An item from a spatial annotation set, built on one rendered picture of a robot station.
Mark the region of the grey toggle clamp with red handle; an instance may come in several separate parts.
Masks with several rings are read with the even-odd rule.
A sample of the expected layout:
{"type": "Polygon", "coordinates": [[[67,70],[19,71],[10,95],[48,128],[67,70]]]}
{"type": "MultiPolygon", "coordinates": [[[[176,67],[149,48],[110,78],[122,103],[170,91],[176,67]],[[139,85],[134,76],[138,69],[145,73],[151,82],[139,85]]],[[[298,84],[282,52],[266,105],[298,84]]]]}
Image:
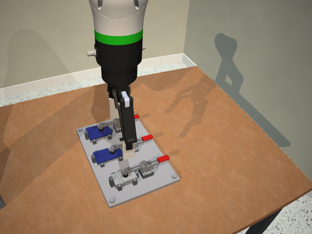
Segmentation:
{"type": "MultiPolygon", "coordinates": [[[[135,119],[139,118],[139,115],[135,114],[134,118],[135,119]]],[[[113,128],[115,129],[116,133],[122,132],[121,131],[121,124],[120,124],[120,119],[119,118],[115,118],[113,121],[107,122],[107,123],[104,123],[104,124],[102,124],[100,122],[99,125],[97,125],[97,127],[98,127],[99,131],[102,132],[104,130],[103,127],[106,127],[106,126],[109,126],[109,125],[113,125],[113,128]]]]}

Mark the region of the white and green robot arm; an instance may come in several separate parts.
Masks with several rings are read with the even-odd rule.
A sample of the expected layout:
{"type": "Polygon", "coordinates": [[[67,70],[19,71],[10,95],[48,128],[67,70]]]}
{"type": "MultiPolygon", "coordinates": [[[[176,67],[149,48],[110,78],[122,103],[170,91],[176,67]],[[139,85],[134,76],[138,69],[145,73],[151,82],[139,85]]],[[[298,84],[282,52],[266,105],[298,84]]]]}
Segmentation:
{"type": "Polygon", "coordinates": [[[89,0],[97,63],[109,70],[128,70],[142,61],[143,21],[148,0],[89,0]]]}

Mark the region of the blue rectangular plate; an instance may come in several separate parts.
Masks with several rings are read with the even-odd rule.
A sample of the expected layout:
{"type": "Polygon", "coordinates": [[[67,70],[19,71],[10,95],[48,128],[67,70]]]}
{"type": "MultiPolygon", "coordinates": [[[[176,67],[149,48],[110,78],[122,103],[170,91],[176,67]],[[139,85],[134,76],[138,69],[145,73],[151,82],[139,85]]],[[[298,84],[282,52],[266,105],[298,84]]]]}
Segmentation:
{"type": "Polygon", "coordinates": [[[103,129],[104,130],[102,132],[99,131],[97,125],[86,128],[90,142],[92,142],[92,140],[94,140],[94,139],[96,139],[96,141],[101,140],[101,139],[105,139],[108,137],[108,135],[113,136],[109,126],[104,127],[103,129]]]}

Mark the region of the blue rectangular block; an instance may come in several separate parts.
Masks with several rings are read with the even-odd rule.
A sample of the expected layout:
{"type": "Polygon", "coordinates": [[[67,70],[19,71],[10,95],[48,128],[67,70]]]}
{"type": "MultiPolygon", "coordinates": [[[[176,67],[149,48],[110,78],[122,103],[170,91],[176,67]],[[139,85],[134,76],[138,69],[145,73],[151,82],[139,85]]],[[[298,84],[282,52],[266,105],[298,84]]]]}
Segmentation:
{"type": "Polygon", "coordinates": [[[93,152],[97,165],[107,163],[123,156],[121,149],[116,149],[114,154],[110,154],[108,148],[93,152]]]}

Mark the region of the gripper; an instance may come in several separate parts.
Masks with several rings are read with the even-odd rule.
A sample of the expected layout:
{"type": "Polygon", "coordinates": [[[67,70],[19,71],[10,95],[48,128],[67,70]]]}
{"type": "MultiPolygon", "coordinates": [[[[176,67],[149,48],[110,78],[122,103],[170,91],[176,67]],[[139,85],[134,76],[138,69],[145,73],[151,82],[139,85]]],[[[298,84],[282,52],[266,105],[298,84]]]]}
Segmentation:
{"type": "Polygon", "coordinates": [[[138,66],[128,70],[109,70],[101,67],[102,79],[109,92],[110,119],[120,118],[123,160],[135,157],[137,134],[135,127],[133,97],[129,85],[137,78],[138,66]]]}

